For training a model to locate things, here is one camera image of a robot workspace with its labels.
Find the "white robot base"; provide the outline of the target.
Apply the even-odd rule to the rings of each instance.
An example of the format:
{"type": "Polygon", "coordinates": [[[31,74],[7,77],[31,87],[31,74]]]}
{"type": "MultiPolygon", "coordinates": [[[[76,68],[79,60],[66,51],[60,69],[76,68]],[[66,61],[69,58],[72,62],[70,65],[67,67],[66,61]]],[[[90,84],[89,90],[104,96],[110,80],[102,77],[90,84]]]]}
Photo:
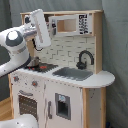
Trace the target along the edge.
{"type": "Polygon", "coordinates": [[[23,114],[15,119],[0,121],[0,128],[39,128],[39,126],[33,115],[23,114]]]}

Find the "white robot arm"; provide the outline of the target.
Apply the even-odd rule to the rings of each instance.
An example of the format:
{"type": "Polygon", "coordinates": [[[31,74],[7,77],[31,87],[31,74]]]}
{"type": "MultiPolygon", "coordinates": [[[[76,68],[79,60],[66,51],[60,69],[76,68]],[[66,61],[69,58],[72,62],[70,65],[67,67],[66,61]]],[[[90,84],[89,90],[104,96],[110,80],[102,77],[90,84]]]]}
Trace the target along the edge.
{"type": "Polygon", "coordinates": [[[24,25],[0,32],[0,45],[10,56],[8,62],[0,65],[0,78],[30,63],[31,56],[26,46],[27,41],[34,38],[37,49],[51,45],[43,10],[32,11],[27,19],[28,22],[24,25]]]}

